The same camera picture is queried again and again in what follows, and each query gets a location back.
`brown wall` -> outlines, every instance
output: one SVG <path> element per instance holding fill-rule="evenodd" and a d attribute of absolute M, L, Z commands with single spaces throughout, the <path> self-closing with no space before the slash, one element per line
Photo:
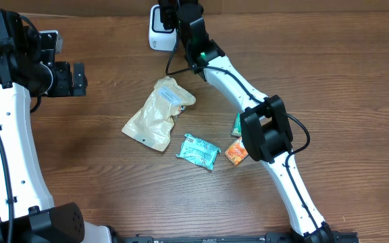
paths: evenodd
<path fill-rule="evenodd" d="M 0 0 L 22 13 L 63 16 L 148 15 L 157 0 Z M 389 11 L 389 0 L 201 0 L 207 14 L 305 11 Z"/>

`black bracket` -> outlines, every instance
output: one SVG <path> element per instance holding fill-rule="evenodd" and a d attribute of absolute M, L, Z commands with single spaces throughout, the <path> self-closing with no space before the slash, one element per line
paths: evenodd
<path fill-rule="evenodd" d="M 265 116 L 271 121 L 261 125 Z M 242 142 L 247 153 L 255 160 L 274 163 L 274 157 L 290 152 L 293 140 L 283 100 L 274 95 L 254 108 L 247 108 L 240 115 Z"/>

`wooden tabletop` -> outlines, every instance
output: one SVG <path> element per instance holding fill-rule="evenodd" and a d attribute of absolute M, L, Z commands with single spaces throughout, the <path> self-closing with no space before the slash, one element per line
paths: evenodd
<path fill-rule="evenodd" d="M 333 230 L 389 242 L 389 12 L 205 16 L 234 67 L 280 95 L 309 129 L 297 164 Z M 56 205 L 123 236 L 231 236 L 288 232 L 289 218 L 260 163 L 209 172 L 176 153 L 190 133 L 227 149 L 236 110 L 191 73 L 174 76 L 197 102 L 164 153 L 121 133 L 165 76 L 169 53 L 148 44 L 148 17 L 34 19 L 64 37 L 58 61 L 85 64 L 86 97 L 44 98 L 32 115 L 40 166 Z M 171 70 L 186 67 L 182 49 Z M 292 124 L 294 147 L 305 137 Z"/>

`snack package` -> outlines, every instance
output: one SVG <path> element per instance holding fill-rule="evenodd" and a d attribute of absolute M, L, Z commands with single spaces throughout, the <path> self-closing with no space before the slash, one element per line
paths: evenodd
<path fill-rule="evenodd" d="M 122 128 L 122 132 L 148 147 L 164 151 L 170 142 L 174 127 L 172 116 L 180 115 L 196 98 L 176 84 L 173 78 L 164 77 L 154 85 L 140 109 Z"/>
<path fill-rule="evenodd" d="M 232 126 L 232 131 L 230 131 L 230 135 L 241 137 L 241 121 L 239 113 L 236 114 L 234 125 Z"/>
<path fill-rule="evenodd" d="M 232 143 L 224 154 L 235 166 L 238 166 L 249 155 L 242 143 L 242 137 Z"/>
<path fill-rule="evenodd" d="M 186 134 L 185 137 L 186 140 L 181 144 L 181 152 L 176 155 L 177 158 L 183 158 L 195 165 L 213 170 L 215 158 L 221 152 L 220 148 L 195 138 L 191 134 Z"/>

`orange packet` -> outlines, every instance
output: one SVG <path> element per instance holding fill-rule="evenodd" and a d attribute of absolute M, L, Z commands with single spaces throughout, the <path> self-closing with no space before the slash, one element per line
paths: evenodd
<path fill-rule="evenodd" d="M 235 166 L 238 166 L 249 155 L 242 143 L 242 137 L 232 143 L 224 154 Z"/>

